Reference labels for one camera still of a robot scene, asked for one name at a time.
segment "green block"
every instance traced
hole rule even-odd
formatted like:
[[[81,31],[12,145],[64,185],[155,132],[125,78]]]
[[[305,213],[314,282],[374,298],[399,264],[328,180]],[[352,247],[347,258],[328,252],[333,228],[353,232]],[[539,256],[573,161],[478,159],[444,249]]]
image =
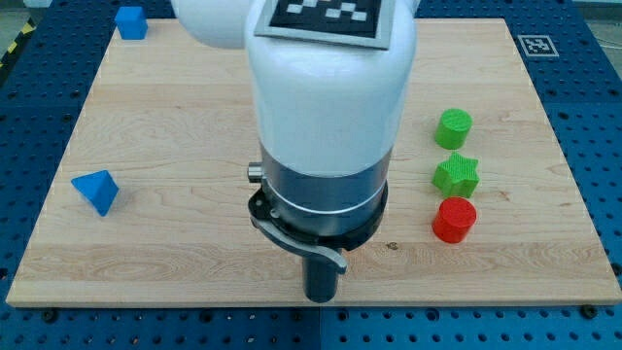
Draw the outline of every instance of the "green block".
[[[432,183],[442,191],[445,198],[470,198],[479,183],[477,162],[477,159],[463,157],[454,152],[449,159],[436,167]]]
[[[468,131],[473,125],[470,115],[457,108],[443,112],[436,129],[434,140],[447,150],[458,150],[467,140]]]

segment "green star-shaped block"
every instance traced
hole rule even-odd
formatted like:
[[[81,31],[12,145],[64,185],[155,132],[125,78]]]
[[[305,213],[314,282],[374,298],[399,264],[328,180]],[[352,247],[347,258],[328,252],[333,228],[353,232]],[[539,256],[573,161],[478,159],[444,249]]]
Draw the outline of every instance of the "green star-shaped block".
[[[476,167],[477,159],[462,157],[454,152],[448,160],[436,167],[432,183],[443,192],[445,198],[469,198],[479,183]]]

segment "wooden table surface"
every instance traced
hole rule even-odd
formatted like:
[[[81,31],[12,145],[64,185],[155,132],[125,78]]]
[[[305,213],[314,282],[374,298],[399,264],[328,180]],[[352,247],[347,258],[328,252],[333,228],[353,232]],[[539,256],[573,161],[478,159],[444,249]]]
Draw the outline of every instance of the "wooden table surface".
[[[326,305],[543,305],[622,298],[601,241],[501,19],[421,19],[379,231]],[[480,160],[466,241],[439,241],[431,183],[449,151],[433,133],[463,108],[461,153]],[[246,180],[259,160],[243,51],[194,42],[176,20],[111,41],[34,229],[8,303],[17,307],[313,305],[300,258],[255,230]],[[109,169],[99,217],[70,184]]]

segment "wooden board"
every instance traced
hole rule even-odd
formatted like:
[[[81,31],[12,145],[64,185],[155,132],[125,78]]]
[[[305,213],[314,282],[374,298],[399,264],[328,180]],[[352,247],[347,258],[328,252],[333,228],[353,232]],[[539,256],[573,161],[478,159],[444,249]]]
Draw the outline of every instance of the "wooden board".
[[[327,305],[616,303],[618,283],[565,158],[500,19],[419,20],[420,42],[380,230],[347,253]],[[449,156],[441,112],[474,127],[479,219],[459,245],[431,222]],[[300,259],[250,225],[245,177],[259,160],[245,53],[195,43],[175,20],[115,34],[30,239],[17,307],[313,305]],[[100,218],[74,177],[109,169],[121,192]]]

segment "green cylinder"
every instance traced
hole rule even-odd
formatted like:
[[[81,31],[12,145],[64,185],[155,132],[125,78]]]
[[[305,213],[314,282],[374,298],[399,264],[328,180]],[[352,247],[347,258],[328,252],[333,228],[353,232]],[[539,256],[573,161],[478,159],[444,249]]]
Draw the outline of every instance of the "green cylinder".
[[[440,117],[434,140],[444,149],[458,150],[467,140],[472,125],[473,119],[467,112],[457,108],[448,109]]]

